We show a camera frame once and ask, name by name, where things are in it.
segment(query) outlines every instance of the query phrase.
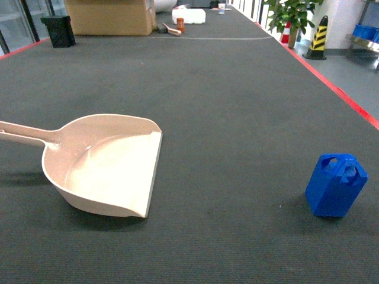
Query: dustpan pan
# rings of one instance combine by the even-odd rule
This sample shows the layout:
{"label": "dustpan pan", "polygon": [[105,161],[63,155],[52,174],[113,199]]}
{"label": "dustpan pan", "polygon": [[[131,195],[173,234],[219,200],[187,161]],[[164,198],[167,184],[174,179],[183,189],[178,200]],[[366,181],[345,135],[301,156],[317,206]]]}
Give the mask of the dustpan pan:
{"label": "dustpan pan", "polygon": [[53,131],[0,121],[0,139],[44,147],[43,172],[72,206],[147,217],[162,142],[153,121],[95,114]]}

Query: green leaves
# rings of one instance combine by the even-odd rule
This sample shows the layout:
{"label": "green leaves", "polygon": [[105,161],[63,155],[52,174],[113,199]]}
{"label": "green leaves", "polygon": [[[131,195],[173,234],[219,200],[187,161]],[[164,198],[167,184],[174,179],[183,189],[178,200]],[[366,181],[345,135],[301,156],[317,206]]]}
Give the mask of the green leaves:
{"label": "green leaves", "polygon": [[305,34],[308,25],[314,27],[314,24],[307,19],[307,11],[314,14],[316,4],[322,4],[323,0],[280,0],[278,5],[277,0],[264,0],[264,3],[269,5],[269,11],[274,12],[269,17],[272,18],[269,30],[277,28],[278,33],[282,33],[286,23],[290,22],[291,29],[299,28]]}

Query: plant pot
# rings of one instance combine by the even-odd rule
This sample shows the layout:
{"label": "plant pot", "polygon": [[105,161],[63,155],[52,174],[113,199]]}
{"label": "plant pot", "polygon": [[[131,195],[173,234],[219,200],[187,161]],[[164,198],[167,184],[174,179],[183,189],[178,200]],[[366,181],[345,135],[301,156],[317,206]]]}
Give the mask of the plant pot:
{"label": "plant pot", "polygon": [[288,48],[293,49],[297,38],[298,28],[290,31],[290,38],[288,39]]}

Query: potted plant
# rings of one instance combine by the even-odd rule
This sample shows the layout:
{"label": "potted plant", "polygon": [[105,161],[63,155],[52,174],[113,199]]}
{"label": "potted plant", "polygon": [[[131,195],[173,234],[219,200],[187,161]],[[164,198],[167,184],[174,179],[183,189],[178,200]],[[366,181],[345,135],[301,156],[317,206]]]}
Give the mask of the potted plant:
{"label": "potted plant", "polygon": [[269,16],[272,21],[269,23],[269,30],[277,28],[278,33],[283,33],[287,22],[291,23],[289,48],[295,43],[298,29],[303,34],[309,25],[314,28],[314,24],[308,20],[308,11],[314,15],[316,4],[322,4],[324,0],[265,0],[269,5],[269,11],[273,14]]}

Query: blue jerry can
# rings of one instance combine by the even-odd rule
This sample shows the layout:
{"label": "blue jerry can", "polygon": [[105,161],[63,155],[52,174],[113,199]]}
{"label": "blue jerry can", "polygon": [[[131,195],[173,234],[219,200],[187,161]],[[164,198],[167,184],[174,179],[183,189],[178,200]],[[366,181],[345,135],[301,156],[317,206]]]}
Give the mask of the blue jerry can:
{"label": "blue jerry can", "polygon": [[315,216],[343,217],[368,180],[351,154],[322,154],[306,189]]}

